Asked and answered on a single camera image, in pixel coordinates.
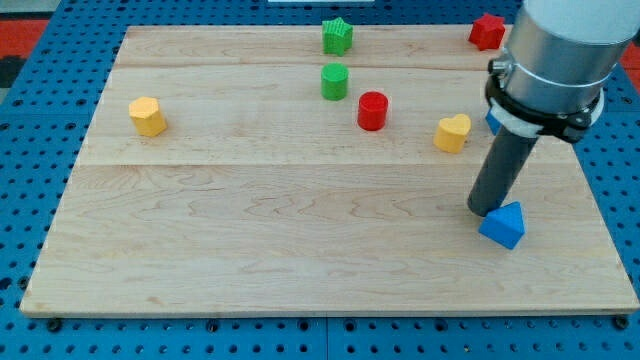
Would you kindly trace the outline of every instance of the perforated blue panel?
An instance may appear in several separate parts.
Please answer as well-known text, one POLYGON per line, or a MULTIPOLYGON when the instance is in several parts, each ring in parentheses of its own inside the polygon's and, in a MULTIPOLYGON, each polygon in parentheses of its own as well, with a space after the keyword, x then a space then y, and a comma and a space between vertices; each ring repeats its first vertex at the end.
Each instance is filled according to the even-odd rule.
MULTIPOLYGON (((519 1, 268 7, 262 0, 65 0, 0 108, 0 358, 638 358, 640 318, 30 320, 23 286, 128 25, 512 22, 519 1)), ((617 69, 575 149, 640 289, 640 99, 617 69)))

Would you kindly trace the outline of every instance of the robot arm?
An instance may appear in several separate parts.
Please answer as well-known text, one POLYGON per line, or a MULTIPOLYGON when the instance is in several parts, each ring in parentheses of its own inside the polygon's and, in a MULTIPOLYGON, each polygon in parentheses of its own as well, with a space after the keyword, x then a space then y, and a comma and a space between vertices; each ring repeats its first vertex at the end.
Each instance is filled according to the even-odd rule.
POLYGON ((524 0, 486 98, 502 123, 467 204, 502 204, 539 136, 576 143, 604 108, 602 88, 640 29, 637 0, 524 0))

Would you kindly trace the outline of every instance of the green block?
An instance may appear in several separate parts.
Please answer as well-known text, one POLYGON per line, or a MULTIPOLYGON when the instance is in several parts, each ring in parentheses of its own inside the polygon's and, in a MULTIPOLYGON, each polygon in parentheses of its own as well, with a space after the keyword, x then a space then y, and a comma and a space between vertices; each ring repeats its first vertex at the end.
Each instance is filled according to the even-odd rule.
POLYGON ((347 96, 349 69, 344 64, 330 63, 322 68, 322 97, 341 100, 347 96))
POLYGON ((322 22, 322 43, 325 54, 343 56, 353 44, 353 26, 342 18, 322 22))

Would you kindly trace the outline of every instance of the green star block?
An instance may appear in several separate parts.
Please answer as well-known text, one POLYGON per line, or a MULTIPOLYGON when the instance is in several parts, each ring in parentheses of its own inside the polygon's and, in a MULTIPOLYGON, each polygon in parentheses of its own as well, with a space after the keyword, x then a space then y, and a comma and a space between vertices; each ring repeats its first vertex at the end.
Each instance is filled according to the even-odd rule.
POLYGON ((353 26, 344 22, 342 18, 322 22, 322 43, 325 54, 343 56, 344 52, 351 48, 352 39, 353 26))

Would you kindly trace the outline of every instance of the red cylinder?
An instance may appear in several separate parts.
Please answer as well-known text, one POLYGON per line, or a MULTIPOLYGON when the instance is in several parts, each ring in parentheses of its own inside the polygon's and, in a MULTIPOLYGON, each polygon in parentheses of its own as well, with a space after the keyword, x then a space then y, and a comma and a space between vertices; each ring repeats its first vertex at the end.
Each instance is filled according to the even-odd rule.
POLYGON ((369 91, 360 96, 358 102, 358 125, 367 131, 376 131, 384 127, 387 119, 389 100, 377 91, 369 91))

